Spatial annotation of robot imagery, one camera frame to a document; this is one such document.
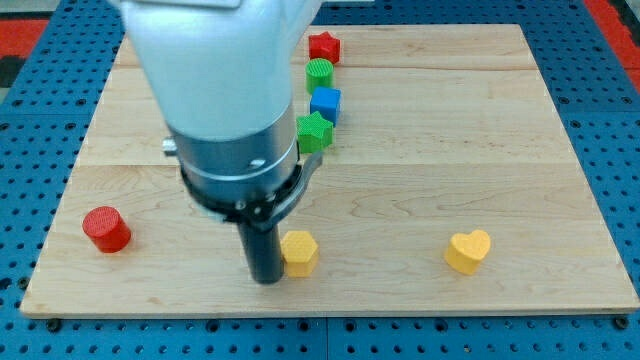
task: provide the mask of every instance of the blue pegboard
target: blue pegboard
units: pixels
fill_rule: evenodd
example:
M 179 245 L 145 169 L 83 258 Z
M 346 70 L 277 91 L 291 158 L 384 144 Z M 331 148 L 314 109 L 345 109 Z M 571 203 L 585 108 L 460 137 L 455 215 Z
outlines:
M 317 24 L 522 26 L 629 275 L 640 284 L 640 97 L 579 1 L 377 0 Z M 634 358 L 640 317 L 30 320 L 17 310 L 122 39 L 62 0 L 0 105 L 0 358 Z

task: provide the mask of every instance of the wood plank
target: wood plank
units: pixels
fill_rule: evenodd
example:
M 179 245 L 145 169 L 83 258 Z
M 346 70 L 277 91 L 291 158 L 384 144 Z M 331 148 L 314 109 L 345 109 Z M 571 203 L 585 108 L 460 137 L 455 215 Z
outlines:
M 325 28 L 311 28 L 317 33 Z M 22 302 L 30 317 L 207 318 L 621 313 L 638 297 L 519 27 L 331 27 L 343 117 L 281 233 L 308 229 L 320 264 L 273 286 L 249 276 L 237 231 L 189 199 L 130 43 L 111 72 Z M 307 109 L 304 40 L 292 59 Z M 116 206 L 115 255 L 82 234 Z M 455 232 L 493 248 L 463 276 Z

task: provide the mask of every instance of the yellow hexagon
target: yellow hexagon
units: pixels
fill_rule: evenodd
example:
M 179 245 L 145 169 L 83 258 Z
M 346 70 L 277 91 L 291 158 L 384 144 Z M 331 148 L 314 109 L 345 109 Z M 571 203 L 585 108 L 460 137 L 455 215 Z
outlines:
M 318 264 L 318 244 L 308 231 L 289 231 L 280 242 L 284 271 L 289 277 L 308 277 Z

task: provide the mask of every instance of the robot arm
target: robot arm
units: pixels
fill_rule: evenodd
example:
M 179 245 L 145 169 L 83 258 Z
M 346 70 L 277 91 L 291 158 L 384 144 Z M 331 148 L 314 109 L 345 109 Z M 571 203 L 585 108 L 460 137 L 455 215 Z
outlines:
M 321 156 L 298 164 L 290 58 L 322 0 L 122 0 L 193 198 L 238 224 L 253 278 L 282 276 L 277 222 Z

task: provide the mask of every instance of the blue cube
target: blue cube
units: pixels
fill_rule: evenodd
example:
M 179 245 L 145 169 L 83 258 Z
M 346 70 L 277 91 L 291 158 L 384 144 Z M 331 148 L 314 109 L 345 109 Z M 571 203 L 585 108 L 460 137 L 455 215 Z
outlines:
M 310 113 L 318 111 L 335 127 L 340 116 L 340 90 L 318 86 L 311 96 Z

